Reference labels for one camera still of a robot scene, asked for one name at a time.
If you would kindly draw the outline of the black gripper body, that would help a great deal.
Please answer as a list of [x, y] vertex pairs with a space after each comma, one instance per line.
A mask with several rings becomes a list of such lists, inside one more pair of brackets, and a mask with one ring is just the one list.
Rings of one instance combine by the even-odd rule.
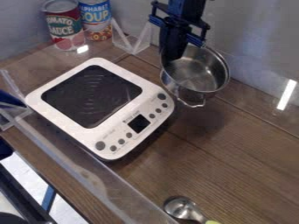
[[168, 0], [161, 3], [157, 0], [150, 2], [152, 11], [148, 15], [148, 21], [161, 28], [164, 18], [172, 20], [172, 43], [173, 29], [177, 26], [188, 25], [191, 31], [187, 34], [188, 43], [195, 46], [203, 46], [205, 43], [205, 35], [211, 26], [201, 20], [203, 11], [207, 0]]

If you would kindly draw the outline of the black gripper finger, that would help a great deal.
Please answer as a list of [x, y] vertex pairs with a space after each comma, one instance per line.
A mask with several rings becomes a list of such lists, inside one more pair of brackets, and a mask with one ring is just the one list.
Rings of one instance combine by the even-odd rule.
[[183, 52], [185, 46], [188, 44], [187, 34], [191, 31], [191, 27], [188, 25], [177, 26], [173, 29], [173, 53], [172, 56], [177, 60], [183, 56]]
[[162, 20], [162, 25], [158, 34], [158, 47], [160, 47], [162, 64], [173, 60], [173, 42], [170, 37], [172, 28], [173, 28], [172, 20], [169, 17], [165, 17]]

